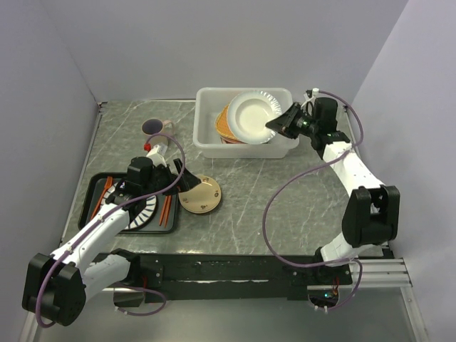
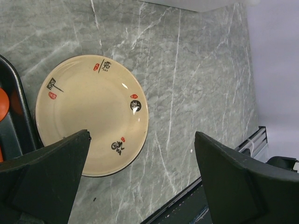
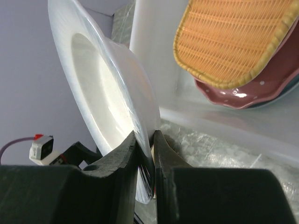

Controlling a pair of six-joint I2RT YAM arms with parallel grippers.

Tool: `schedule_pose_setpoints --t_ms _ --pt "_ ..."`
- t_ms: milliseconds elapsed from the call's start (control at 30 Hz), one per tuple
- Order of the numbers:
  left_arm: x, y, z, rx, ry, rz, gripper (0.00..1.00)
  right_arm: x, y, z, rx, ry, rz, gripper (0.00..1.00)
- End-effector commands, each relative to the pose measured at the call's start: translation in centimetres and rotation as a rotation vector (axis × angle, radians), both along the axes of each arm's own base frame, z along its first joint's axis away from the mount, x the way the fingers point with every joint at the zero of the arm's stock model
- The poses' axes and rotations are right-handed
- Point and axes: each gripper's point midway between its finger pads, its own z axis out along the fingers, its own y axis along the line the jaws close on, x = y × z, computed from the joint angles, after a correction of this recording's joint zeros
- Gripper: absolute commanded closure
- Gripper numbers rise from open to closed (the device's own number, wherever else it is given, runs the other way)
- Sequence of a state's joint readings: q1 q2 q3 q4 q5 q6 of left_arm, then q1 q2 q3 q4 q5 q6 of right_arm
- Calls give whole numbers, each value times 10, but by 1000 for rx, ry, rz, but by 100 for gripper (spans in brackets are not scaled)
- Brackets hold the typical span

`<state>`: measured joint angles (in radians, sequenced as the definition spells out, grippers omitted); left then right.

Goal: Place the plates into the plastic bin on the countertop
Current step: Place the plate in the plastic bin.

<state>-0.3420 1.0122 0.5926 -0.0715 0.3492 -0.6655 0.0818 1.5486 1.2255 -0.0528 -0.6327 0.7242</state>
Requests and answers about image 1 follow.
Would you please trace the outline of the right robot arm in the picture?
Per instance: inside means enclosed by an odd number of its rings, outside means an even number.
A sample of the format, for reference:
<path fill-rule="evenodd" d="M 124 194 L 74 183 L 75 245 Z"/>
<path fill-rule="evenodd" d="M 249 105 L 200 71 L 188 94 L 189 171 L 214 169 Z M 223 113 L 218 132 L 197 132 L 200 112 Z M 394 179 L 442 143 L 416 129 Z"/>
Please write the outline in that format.
<path fill-rule="evenodd" d="M 337 266 L 354 260 L 375 245 L 394 240 L 398 233 L 400 192 L 387 186 L 366 167 L 355 152 L 356 144 L 337 128 L 338 100 L 324 97 L 303 104 L 293 103 L 266 127 L 285 138 L 306 136 L 348 193 L 349 200 L 341 222 L 341 233 L 316 250 L 312 276 L 327 284 L 337 274 Z"/>

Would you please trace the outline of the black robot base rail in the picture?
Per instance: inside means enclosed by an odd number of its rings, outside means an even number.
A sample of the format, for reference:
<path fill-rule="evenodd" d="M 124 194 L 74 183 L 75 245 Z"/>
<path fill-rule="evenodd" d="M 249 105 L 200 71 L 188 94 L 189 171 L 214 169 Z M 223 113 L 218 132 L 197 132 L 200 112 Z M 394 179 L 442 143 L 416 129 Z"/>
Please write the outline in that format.
<path fill-rule="evenodd" d="M 140 254 L 124 285 L 145 286 L 168 300 L 305 300 L 308 286 L 350 285 L 348 266 L 292 267 L 272 255 Z"/>

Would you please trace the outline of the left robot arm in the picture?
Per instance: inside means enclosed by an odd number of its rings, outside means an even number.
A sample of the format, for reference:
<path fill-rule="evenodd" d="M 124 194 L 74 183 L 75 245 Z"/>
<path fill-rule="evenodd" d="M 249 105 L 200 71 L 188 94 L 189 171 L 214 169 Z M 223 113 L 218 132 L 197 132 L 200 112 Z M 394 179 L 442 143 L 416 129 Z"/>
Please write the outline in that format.
<path fill-rule="evenodd" d="M 186 169 L 183 160 L 177 158 L 174 164 L 176 173 L 166 162 L 155 165 L 148 157 L 132 159 L 124 178 L 77 235 L 49 255 L 37 253 L 30 260 L 21 306 L 35 315 L 39 325 L 68 326 L 104 288 L 143 282 L 140 257 L 135 253 L 119 249 L 99 263 L 93 260 L 106 242 L 146 210 L 151 197 L 176 195 L 200 184 L 200 178 Z"/>

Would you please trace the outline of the small beige floral plate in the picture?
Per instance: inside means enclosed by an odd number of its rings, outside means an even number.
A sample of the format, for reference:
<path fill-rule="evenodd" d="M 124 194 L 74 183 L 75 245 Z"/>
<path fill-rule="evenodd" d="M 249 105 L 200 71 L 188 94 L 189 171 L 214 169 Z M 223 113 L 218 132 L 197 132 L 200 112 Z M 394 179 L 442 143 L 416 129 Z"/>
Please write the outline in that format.
<path fill-rule="evenodd" d="M 198 175 L 201 183 L 187 192 L 179 193 L 182 207 L 193 214 L 206 214 L 215 209 L 222 199 L 219 184 L 211 177 Z"/>

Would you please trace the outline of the woven bamboo plate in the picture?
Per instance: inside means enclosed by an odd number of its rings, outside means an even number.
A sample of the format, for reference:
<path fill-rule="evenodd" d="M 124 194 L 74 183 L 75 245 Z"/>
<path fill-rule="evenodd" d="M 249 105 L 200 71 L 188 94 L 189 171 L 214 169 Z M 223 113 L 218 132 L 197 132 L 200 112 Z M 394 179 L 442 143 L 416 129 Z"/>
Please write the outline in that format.
<path fill-rule="evenodd" d="M 227 122 L 227 111 L 228 111 L 229 106 L 226 105 L 222 112 L 217 116 L 217 119 L 215 120 L 215 129 L 217 133 L 223 137 L 227 138 L 229 140 L 237 140 L 236 136 L 233 134 L 231 129 L 229 128 L 228 122 Z"/>

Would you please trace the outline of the white ceramic bowl plate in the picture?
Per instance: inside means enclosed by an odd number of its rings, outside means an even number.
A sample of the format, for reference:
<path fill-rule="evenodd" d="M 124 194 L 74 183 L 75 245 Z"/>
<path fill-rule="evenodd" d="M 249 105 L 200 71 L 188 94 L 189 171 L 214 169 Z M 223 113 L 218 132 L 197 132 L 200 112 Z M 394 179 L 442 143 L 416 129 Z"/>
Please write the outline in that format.
<path fill-rule="evenodd" d="M 244 91 L 236 95 L 227 109 L 227 124 L 236 139 L 249 145 L 261 145 L 276 133 L 266 124 L 282 114 L 281 104 L 264 90 Z"/>

